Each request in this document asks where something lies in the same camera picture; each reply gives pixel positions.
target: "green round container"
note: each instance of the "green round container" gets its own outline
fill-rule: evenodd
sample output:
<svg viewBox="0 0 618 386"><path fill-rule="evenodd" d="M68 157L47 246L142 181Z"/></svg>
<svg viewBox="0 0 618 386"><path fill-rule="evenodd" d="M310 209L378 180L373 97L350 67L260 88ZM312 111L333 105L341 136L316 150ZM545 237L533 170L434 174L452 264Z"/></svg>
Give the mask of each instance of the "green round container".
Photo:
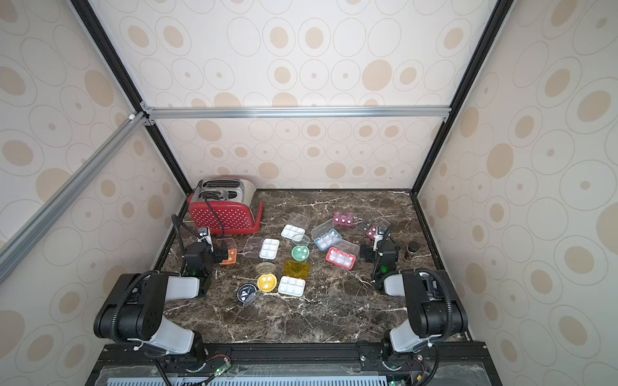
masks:
<svg viewBox="0 0 618 386"><path fill-rule="evenodd" d="M309 247L307 245L297 245L292 248L292 259L296 261L307 261L309 258Z"/></svg>

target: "vent grill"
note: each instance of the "vent grill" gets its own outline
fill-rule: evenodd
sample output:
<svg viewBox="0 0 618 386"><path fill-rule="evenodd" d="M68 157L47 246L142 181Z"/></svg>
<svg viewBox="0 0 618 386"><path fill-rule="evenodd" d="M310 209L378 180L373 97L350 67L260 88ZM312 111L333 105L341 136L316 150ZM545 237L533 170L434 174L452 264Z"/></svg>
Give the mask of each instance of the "vent grill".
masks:
<svg viewBox="0 0 618 386"><path fill-rule="evenodd" d="M178 378L174 386L205 380L200 377ZM338 377L219 377L208 386L387 386L385 376ZM107 386L165 386L161 378L110 378Z"/></svg>

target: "aluminum frame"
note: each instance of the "aluminum frame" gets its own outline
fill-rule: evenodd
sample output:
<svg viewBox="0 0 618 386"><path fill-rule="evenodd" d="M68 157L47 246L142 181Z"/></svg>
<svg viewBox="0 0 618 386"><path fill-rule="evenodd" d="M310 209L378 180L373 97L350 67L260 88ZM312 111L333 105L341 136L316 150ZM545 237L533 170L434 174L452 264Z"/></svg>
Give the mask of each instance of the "aluminum frame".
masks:
<svg viewBox="0 0 618 386"><path fill-rule="evenodd" d="M96 44L96 47L99 49L103 59L107 62L109 69L116 77L118 84L120 84L122 91L129 99L133 108L136 111L142 111L142 97L137 91L135 84L133 84L133 80L118 56L118 53L114 49L114 45L105 32L101 21L97 18L95 11L92 9L92 5L88 2L88 0L67 0L67 2L70 2L73 5L75 12L83 23L83 26L92 37L92 41ZM161 131L156 126L154 121L151 122L151 120L149 120L148 123L149 125L146 126L146 129L150 138L152 138L154 145L163 156L163 161L165 161L169 167L169 170L172 172L172 175L174 175L174 178L176 178L176 181L180 185L181 189L188 196L191 194L192 188L189 185L187 177L180 168L180 165L178 165L178 162L172 154L169 145L165 141L165 138L163 138Z"/></svg>
<svg viewBox="0 0 618 386"><path fill-rule="evenodd" d="M189 118L323 118L323 117L447 117L450 106L341 107L149 107L152 119Z"/></svg>
<svg viewBox="0 0 618 386"><path fill-rule="evenodd" d="M107 166L118 150L138 127L143 127L146 117L135 113L132 120L116 130L105 143L74 173L56 194L30 220L21 227L0 251L0 283L5 281L38 243L54 223L73 204L86 187Z"/></svg>
<svg viewBox="0 0 618 386"><path fill-rule="evenodd" d="M425 157L425 161L423 161L423 165L418 173L418 177L414 182L412 194L415 196L420 192L427 176L431 172L431 168L433 167L434 162L436 162L436 158L438 158L440 150L442 150L442 145L446 141L446 137L449 135L449 132L451 131L451 128L459 115L459 111L464 106L464 102L470 94L470 90L476 81L476 76L481 71L485 60L489 55L491 47L501 31L506 17L514 8L513 4L515 2L516 0L497 0L497 3L489 16L485 29L483 30L483 34L478 41L478 45L472 54L470 63L468 63L468 68L466 68L466 71L463 73L462 81L459 83L459 87L457 87L457 91L455 92L455 96L451 102L451 113L445 122L442 123L440 129L438 129L436 138L433 140L431 148L429 149L429 152Z"/></svg>
<svg viewBox="0 0 618 386"><path fill-rule="evenodd" d="M482 363L485 373L493 386L502 386L496 367L484 342L444 342L440 346L440 363ZM231 343L231 344L205 344L209 355L227 355L233 365L260 366L278 365L285 366L291 373L304 369L307 372L317 371L315 375L324 375L325 368L320 371L320 365L339 364L354 367L358 374L376 374L387 376L388 380L410 380L410 371L418 371L420 365L410 359L410 353L400 355L402 367L396 371L386 369L379 358L379 352L383 346L381 343ZM420 354L433 361L434 349L426 348ZM178 376L207 377L217 367L222 365L222 358L208 362L208 366L198 372L187 372L174 358L169 361L159 361L165 373L178 374ZM116 344L106 345L99 356L95 367L86 386L93 386L104 367L127 366L152 366L152 359L146 357L141 351L127 350L126 346ZM264 376L273 375L265 369Z"/></svg>

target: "black cable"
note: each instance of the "black cable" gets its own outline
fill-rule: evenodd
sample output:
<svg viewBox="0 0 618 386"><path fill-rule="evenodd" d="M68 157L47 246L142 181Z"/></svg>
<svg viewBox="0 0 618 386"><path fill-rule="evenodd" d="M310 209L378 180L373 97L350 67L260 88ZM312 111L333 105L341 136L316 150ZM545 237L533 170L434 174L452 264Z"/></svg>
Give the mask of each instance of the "black cable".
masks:
<svg viewBox="0 0 618 386"><path fill-rule="evenodd" d="M376 280L376 281L373 283L373 286L374 286L375 288L380 288L380 285L382 285L382 283L384 283L384 281L386 280L386 278L387 278L387 277L389 277L389 276L393 276L393 275L399 275L401 272L402 272L402 270L387 272L387 273L385 273L385 274L384 274L381 278L379 278L378 280Z"/></svg>
<svg viewBox="0 0 618 386"><path fill-rule="evenodd" d="M180 245L180 254L182 255L182 257L184 257L186 250L185 250L185 245L182 242L182 235L180 234L180 228L183 227L184 229L191 232L191 234L193 234L193 236L197 238L200 238L200 235L196 231L188 227L187 224L185 224L183 221L181 221L176 214L172 213L171 217L172 217L172 225L174 226L174 232L176 233L176 238L178 239L178 244Z"/></svg>
<svg viewBox="0 0 618 386"><path fill-rule="evenodd" d="M124 293L120 297L120 300L118 300L118 303L116 304L116 307L114 308L114 314L112 315L111 323L109 325L109 335L110 335L110 337L112 338L112 340L115 343L117 343L119 345L125 345L125 346L135 346L136 345L135 342L131 342L129 340L124 340L124 339L120 338L120 335L118 334L118 322L119 322L119 319L120 319L120 311L125 306L125 304L127 304L127 301L129 300L129 296L131 295L131 293L133 292L135 287L137 287L137 285L145 277L150 276L151 274L154 274L156 272L157 271L146 271L146 272L140 274L138 277L136 277L131 282L131 284L129 284L127 289L124 291Z"/></svg>
<svg viewBox="0 0 618 386"><path fill-rule="evenodd" d="M429 375L427 375L427 378L425 378L424 380L422 379L421 383L419 383L417 386L425 386L429 383L429 381L431 381L433 376L436 375L436 371L438 370L438 364L440 363L440 351L438 350L438 345L434 345L433 347L436 350L436 359L433 361L433 367L431 369L431 372L429 373Z"/></svg>
<svg viewBox="0 0 618 386"><path fill-rule="evenodd" d="M435 271L427 268L418 268L415 269L415 271L424 272L431 276L436 281L436 283L438 283L438 287L440 287L440 290L442 291L442 295L444 296L444 303L446 305L446 324L444 326L444 332L442 333L442 335L434 339L433 342L445 342L448 337L451 336L451 332L453 330L453 304L451 302L451 294L449 293L449 289L446 287L446 284L442 280L442 277L440 277L440 275L438 275L438 273L436 273Z"/></svg>
<svg viewBox="0 0 618 386"><path fill-rule="evenodd" d="M376 264L373 266L373 273L371 274L372 280L376 280L376 276L378 273L378 267L380 266L380 263L382 262L382 252L384 250L384 241L391 234L392 228L393 228L393 225L391 224L384 231L384 235L382 237L382 243L380 244L380 247L378 248L378 258L376 259Z"/></svg>
<svg viewBox="0 0 618 386"><path fill-rule="evenodd" d="M221 221L221 219L219 218L219 215L217 214L217 212L214 211L213 207L210 206L210 203L208 202L208 198L204 198L204 201L206 201L206 205L208 205L208 207L210 208L210 211L217 218L217 221L219 222L219 225L221 226L221 237L223 237L226 234L226 229L223 226L223 221Z"/></svg>
<svg viewBox="0 0 618 386"><path fill-rule="evenodd" d="M206 380L201 380L199 382L195 382L193 384L188 384L188 385L184 385L184 386L206 386L208 385L214 378L216 377L215 374L209 376Z"/></svg>
<svg viewBox="0 0 618 386"><path fill-rule="evenodd" d="M176 233L176 240L178 240L178 246L180 248L180 255L184 257L185 256L185 244L182 242L182 235L180 234L179 222L180 220L178 216L176 214L172 214L172 225L174 226L174 232Z"/></svg>
<svg viewBox="0 0 618 386"><path fill-rule="evenodd" d="M169 378L167 378L167 375L165 375L165 372L163 371L163 367L161 367L161 363L159 363L159 361L156 359L153 359L153 362L154 362L154 366L159 371L161 378L163 378L163 383L165 383L166 386L172 386L172 382L170 382Z"/></svg>

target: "white pill organizer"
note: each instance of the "white pill organizer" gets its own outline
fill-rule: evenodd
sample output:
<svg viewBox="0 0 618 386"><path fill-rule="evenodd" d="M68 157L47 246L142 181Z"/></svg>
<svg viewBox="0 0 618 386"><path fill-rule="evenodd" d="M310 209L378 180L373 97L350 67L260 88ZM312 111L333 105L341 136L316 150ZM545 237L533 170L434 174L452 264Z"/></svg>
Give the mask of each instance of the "white pill organizer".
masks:
<svg viewBox="0 0 618 386"><path fill-rule="evenodd" d="M260 257L263 259L274 260L277 257L279 249L279 240L274 238L265 238L260 251Z"/></svg>
<svg viewBox="0 0 618 386"><path fill-rule="evenodd" d="M289 238L290 240L299 240L302 235L305 234L303 228L298 228L293 225L287 224L281 231L281 237Z"/></svg>
<svg viewBox="0 0 618 386"><path fill-rule="evenodd" d="M282 276L279 282L278 292L283 295L303 296L305 292L305 281L294 277Z"/></svg>

